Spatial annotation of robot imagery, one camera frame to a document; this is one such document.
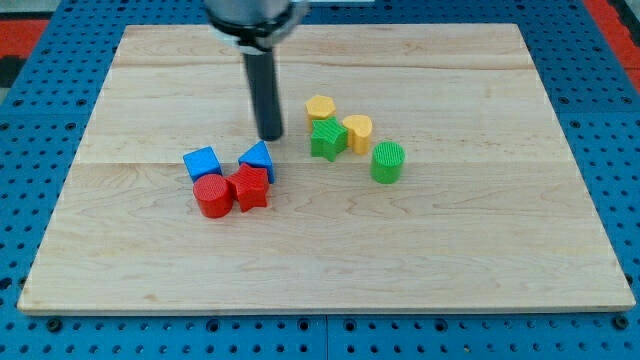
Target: green block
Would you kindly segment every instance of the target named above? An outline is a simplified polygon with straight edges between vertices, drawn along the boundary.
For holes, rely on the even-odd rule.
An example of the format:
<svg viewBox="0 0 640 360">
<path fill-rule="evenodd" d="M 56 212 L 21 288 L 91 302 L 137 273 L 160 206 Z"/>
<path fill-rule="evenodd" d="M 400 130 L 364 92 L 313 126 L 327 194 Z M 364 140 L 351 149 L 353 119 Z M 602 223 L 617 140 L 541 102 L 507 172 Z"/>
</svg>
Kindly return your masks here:
<svg viewBox="0 0 640 360">
<path fill-rule="evenodd" d="M 400 179 L 404 149 L 393 141 L 376 145 L 371 157 L 371 177 L 381 184 L 393 184 Z"/>
<path fill-rule="evenodd" d="M 327 120 L 314 120 L 311 133 L 311 156 L 324 157 L 333 162 L 347 148 L 347 129 L 335 116 Z"/>
</svg>

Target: black cylindrical rod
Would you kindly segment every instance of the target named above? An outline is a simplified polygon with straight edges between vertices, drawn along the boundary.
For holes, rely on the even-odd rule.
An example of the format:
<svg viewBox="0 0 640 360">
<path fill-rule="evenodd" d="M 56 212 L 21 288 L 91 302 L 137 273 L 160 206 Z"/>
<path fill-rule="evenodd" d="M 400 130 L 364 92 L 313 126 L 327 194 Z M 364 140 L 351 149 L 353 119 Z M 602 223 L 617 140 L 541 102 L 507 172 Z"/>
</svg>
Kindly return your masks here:
<svg viewBox="0 0 640 360">
<path fill-rule="evenodd" d="M 284 130 L 273 52 L 261 55 L 244 54 L 244 67 L 251 90 L 258 136 L 265 141 L 278 140 Z"/>
</svg>

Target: wooden table surface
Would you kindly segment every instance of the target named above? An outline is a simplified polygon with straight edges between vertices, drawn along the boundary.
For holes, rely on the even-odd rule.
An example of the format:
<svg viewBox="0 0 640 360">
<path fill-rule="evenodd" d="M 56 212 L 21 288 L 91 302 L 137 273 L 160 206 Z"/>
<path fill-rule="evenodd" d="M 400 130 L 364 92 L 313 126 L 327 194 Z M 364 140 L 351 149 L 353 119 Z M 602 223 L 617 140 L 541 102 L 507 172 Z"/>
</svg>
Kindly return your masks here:
<svg viewBox="0 0 640 360">
<path fill-rule="evenodd" d="M 240 55 L 206 26 L 130 26 L 19 308 L 45 315 L 618 311 L 635 304 L 511 24 L 300 26 L 278 49 L 269 207 L 200 215 L 182 155 L 257 140 Z M 406 151 L 309 155 L 304 101 Z"/>
</svg>

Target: toy block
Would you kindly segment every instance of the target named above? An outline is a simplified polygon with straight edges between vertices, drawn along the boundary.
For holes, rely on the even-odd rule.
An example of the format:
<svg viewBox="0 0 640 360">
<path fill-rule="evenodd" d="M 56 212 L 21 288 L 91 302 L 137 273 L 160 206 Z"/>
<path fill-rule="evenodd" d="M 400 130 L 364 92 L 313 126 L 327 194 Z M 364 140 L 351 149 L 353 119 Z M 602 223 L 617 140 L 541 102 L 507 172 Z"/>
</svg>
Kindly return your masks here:
<svg viewBox="0 0 640 360">
<path fill-rule="evenodd" d="M 269 155 L 267 144 L 264 141 L 260 141 L 253 145 L 251 149 L 240 156 L 238 159 L 238 165 L 242 165 L 243 163 L 251 165 L 251 167 L 254 168 L 267 169 L 267 173 L 269 174 L 269 184 L 276 182 L 276 175 L 273 171 L 273 161 L 271 160 L 271 155 Z"/>
<path fill-rule="evenodd" d="M 206 174 L 222 175 L 220 162 L 210 146 L 190 152 L 182 159 L 194 183 Z"/>
<path fill-rule="evenodd" d="M 371 177 L 381 184 L 393 184 L 402 174 L 404 149 L 392 141 L 381 142 L 373 149 Z"/>
<path fill-rule="evenodd" d="M 201 176 L 193 184 L 193 196 L 202 215 L 209 218 L 223 217 L 233 207 L 231 188 L 227 180 L 218 174 Z"/>
<path fill-rule="evenodd" d="M 333 162 L 347 148 L 347 129 L 335 117 L 315 120 L 311 134 L 311 156 L 324 157 Z"/>
<path fill-rule="evenodd" d="M 267 191 L 269 191 L 267 169 L 254 168 L 243 163 L 235 174 L 227 177 L 227 181 L 231 185 L 233 198 L 240 203 L 242 212 L 258 206 L 267 206 Z"/>
<path fill-rule="evenodd" d="M 316 95 L 307 100 L 304 104 L 307 110 L 307 128 L 309 132 L 313 131 L 314 120 L 327 120 L 336 115 L 336 105 L 333 98 L 323 95 Z"/>
<path fill-rule="evenodd" d="M 349 131 L 347 146 L 351 147 L 353 152 L 358 155 L 368 153 L 371 132 L 373 131 L 371 118 L 367 115 L 350 115 L 342 120 L 342 126 Z"/>
</svg>

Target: yellow block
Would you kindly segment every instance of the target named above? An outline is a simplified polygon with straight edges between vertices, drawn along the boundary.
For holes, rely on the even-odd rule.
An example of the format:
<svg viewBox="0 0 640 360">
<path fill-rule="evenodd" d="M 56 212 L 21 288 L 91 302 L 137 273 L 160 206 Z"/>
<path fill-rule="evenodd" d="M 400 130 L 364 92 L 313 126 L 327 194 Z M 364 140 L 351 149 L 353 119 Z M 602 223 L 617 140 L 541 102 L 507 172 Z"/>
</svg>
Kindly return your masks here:
<svg viewBox="0 0 640 360">
<path fill-rule="evenodd" d="M 336 105 L 333 98 L 316 95 L 305 104 L 307 110 L 307 129 L 313 131 L 313 120 L 326 120 L 336 114 Z"/>
<path fill-rule="evenodd" d="M 367 115 L 350 115 L 342 120 L 342 125 L 349 131 L 347 146 L 358 155 L 368 153 L 373 131 L 371 118 Z"/>
</svg>

